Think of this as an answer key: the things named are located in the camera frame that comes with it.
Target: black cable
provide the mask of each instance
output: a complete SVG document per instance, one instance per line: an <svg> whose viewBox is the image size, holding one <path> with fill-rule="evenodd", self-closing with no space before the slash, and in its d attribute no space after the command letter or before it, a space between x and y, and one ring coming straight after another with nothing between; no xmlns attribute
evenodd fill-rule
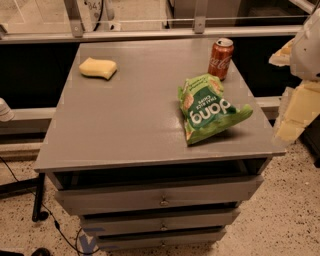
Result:
<svg viewBox="0 0 320 256"><path fill-rule="evenodd" d="M97 24L96 26L94 27L93 31L96 31L98 29L98 27L100 26L100 21L101 21L101 17L102 17L102 12L103 12L103 2L104 0L101 0L101 10L100 10L100 15L99 15L99 18L98 18L98 21L97 21Z"/></svg>
<svg viewBox="0 0 320 256"><path fill-rule="evenodd" d="M7 162L0 156L0 160L5 164L5 166L7 167L7 169L10 171L11 175L13 176L13 178L19 182L19 180L17 179L16 175L14 174L14 172L12 171L12 169L10 168L10 166L7 164ZM31 193L32 195L36 196L36 194L30 190L29 188L25 187L25 190L27 190L29 193ZM49 214L52 216L53 220L54 220L54 226L56 227L56 229L59 231L60 235L63 237L63 239L68 243L68 245L74 249L78 255L82 254L82 255L92 255L97 253L98 251L100 251L100 249L98 248L97 250L93 251L93 252L81 252L78 250L78 238L79 238L79 234L82 230L82 228L79 229L79 231L77 232L77 236L76 236L76 241L75 241L75 246L73 246L69 240L66 238L66 236L62 233L62 231L60 230L60 224L57 221L57 219L55 218L55 216L53 215L53 213L51 212L51 210L45 206L43 203L41 203L41 205L49 212Z"/></svg>
<svg viewBox="0 0 320 256"><path fill-rule="evenodd" d="M101 0L101 10L100 10L99 18L98 18L98 21L97 21L96 26L94 27L93 31L96 31L98 29L99 25L100 25L102 12L103 12L103 2L104 2L104 0Z"/></svg>

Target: glass panel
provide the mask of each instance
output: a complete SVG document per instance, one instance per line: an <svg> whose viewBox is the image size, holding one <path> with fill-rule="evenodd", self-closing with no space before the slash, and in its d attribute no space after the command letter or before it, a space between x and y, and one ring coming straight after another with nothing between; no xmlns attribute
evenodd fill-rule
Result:
<svg viewBox="0 0 320 256"><path fill-rule="evenodd" d="M70 32L63 0L1 0L0 12L11 34Z"/></svg>
<svg viewBox="0 0 320 256"><path fill-rule="evenodd" d="M100 0L87 2L88 6L89 3L90 6L100 6ZM166 8L167 0L105 0L104 12L96 30L158 31L164 29L167 24Z"/></svg>
<svg viewBox="0 0 320 256"><path fill-rule="evenodd" d="M208 0L207 27L300 25L318 0ZM85 32L189 28L197 0L77 0ZM9 33L71 33L64 0L0 0Z"/></svg>
<svg viewBox="0 0 320 256"><path fill-rule="evenodd" d="M24 20L21 16L19 6L22 7L25 3L26 1L23 0L2 0L0 4L0 23L23 23Z"/></svg>

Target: black stool leg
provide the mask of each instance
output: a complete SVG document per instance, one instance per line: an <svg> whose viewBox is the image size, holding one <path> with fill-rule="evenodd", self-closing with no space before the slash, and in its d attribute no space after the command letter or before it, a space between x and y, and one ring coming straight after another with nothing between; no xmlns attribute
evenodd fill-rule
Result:
<svg viewBox="0 0 320 256"><path fill-rule="evenodd" d="M42 197L43 197L44 178L45 178L45 174L40 173L39 177L38 177L36 197L34 199L33 214L32 214L32 221L33 222L37 222L38 220L46 219L46 218L40 217Z"/></svg>

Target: drawer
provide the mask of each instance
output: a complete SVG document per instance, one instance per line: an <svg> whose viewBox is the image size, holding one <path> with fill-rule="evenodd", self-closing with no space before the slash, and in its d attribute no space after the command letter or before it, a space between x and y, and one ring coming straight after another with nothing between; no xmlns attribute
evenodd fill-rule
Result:
<svg viewBox="0 0 320 256"><path fill-rule="evenodd" d="M56 192L56 199L70 215L87 215L238 202L250 199L262 182L262 176L258 175L179 184L67 190Z"/></svg>
<svg viewBox="0 0 320 256"><path fill-rule="evenodd" d="M214 205L190 208L105 214L103 217L90 219L84 217L81 227L88 235L105 236L225 226L231 224L240 213L239 209L216 209Z"/></svg>
<svg viewBox="0 0 320 256"><path fill-rule="evenodd" d="M187 232L155 233L141 236L110 236L97 238L97 245L103 251L115 251L146 247L165 247L179 244L213 243L225 235L225 229L215 228Z"/></svg>

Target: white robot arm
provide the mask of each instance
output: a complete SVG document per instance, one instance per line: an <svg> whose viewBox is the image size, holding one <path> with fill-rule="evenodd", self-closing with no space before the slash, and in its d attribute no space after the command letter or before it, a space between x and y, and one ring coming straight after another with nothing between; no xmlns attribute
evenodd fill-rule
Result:
<svg viewBox="0 0 320 256"><path fill-rule="evenodd" d="M286 88L274 125L275 142L293 143L320 114L320 9L305 22L301 31L270 58L278 66L290 65L302 79L295 88Z"/></svg>
<svg viewBox="0 0 320 256"><path fill-rule="evenodd" d="M320 9L310 16L293 39L290 70L303 80L320 81Z"/></svg>

